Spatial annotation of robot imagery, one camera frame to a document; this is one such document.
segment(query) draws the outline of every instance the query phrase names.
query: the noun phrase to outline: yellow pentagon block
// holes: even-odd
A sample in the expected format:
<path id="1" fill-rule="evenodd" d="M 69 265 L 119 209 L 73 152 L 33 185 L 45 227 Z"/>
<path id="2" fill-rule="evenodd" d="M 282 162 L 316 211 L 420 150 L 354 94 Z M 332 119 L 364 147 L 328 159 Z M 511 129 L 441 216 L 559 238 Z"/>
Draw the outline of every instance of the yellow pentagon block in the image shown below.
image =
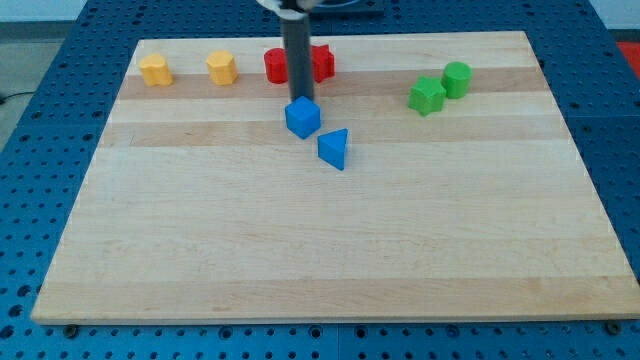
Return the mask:
<path id="1" fill-rule="evenodd" d="M 238 78 L 233 55 L 227 50 L 214 51 L 207 57 L 209 77 L 217 85 L 230 85 Z"/>
<path id="2" fill-rule="evenodd" d="M 168 86 L 173 83 L 173 76 L 169 71 L 167 60 L 160 54 L 151 54 L 144 57 L 138 63 L 138 67 L 142 72 L 144 83 L 148 86 Z"/>

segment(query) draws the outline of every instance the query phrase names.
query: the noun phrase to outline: blue pegboard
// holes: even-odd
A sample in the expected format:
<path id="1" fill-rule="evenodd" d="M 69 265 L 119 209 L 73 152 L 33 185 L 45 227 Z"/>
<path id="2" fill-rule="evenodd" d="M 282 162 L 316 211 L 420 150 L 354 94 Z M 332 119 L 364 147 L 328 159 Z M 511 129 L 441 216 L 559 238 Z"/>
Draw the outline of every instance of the blue pegboard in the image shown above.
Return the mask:
<path id="1" fill-rule="evenodd" d="M 387 0 L 315 35 L 525 30 L 640 274 L 640 85 L 586 0 Z M 640 358 L 640 322 L 42 327 L 29 313 L 138 39 L 278 35 L 253 0 L 89 0 L 0 157 L 0 359 Z"/>

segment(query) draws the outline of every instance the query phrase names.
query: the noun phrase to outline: toy block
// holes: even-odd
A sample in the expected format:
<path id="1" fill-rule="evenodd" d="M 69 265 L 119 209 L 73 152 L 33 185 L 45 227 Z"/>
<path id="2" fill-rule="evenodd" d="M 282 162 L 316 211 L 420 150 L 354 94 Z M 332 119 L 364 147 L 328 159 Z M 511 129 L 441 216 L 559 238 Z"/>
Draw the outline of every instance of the toy block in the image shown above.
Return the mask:
<path id="1" fill-rule="evenodd" d="M 446 93 L 440 79 L 420 76 L 411 88 L 409 108 L 417 110 L 422 116 L 441 111 Z"/>
<path id="2" fill-rule="evenodd" d="M 226 50 L 214 51 L 207 57 L 209 77 L 216 85 L 231 85 L 238 78 L 233 55 Z"/>
<path id="3" fill-rule="evenodd" d="M 442 86 L 447 89 L 447 98 L 460 99 L 467 95 L 473 71 L 465 63 L 452 62 L 447 64 L 442 74 Z"/>
<path id="4" fill-rule="evenodd" d="M 318 136 L 318 157 L 336 169 L 344 170 L 344 158 L 347 153 L 349 130 L 336 130 Z"/>
<path id="5" fill-rule="evenodd" d="M 138 63 L 138 67 L 142 72 L 142 79 L 147 86 L 173 84 L 173 76 L 169 71 L 169 65 L 164 56 L 160 54 L 151 54 L 145 56 Z"/>
<path id="6" fill-rule="evenodd" d="M 274 84 L 287 82 L 287 56 L 282 48 L 274 48 L 264 53 L 264 67 L 267 80 Z"/>
<path id="7" fill-rule="evenodd" d="M 320 129 L 320 107 L 304 96 L 287 105 L 284 112 L 287 129 L 301 139 Z"/>
<path id="8" fill-rule="evenodd" d="M 335 58 L 329 50 L 329 45 L 312 46 L 311 61 L 313 63 L 313 80 L 321 83 L 324 79 L 336 74 Z"/>

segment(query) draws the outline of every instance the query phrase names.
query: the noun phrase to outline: wooden board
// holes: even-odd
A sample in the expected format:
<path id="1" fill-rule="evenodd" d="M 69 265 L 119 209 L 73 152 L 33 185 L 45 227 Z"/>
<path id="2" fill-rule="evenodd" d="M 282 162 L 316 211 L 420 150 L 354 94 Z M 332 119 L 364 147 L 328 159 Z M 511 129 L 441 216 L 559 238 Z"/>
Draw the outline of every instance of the wooden board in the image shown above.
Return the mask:
<path id="1" fill-rule="evenodd" d="M 278 38 L 138 44 L 33 311 L 43 324 L 630 318 L 640 289 L 522 32 L 315 38 L 337 75 L 319 133 L 289 133 Z M 213 85 L 227 49 L 240 78 Z M 143 85 L 161 52 L 175 77 Z M 422 118 L 420 74 L 475 70 Z"/>

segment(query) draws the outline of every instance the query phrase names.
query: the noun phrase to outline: blue block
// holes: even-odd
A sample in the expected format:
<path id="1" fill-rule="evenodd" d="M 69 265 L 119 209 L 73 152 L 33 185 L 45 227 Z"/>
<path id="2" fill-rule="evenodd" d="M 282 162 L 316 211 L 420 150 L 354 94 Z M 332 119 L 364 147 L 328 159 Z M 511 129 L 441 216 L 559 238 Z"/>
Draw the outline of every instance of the blue block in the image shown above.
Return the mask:
<path id="1" fill-rule="evenodd" d="M 320 107 L 308 98 L 301 96 L 284 108 L 287 129 L 306 139 L 320 129 Z"/>
<path id="2" fill-rule="evenodd" d="M 318 136 L 318 157 L 336 169 L 344 170 L 349 130 L 341 129 Z"/>

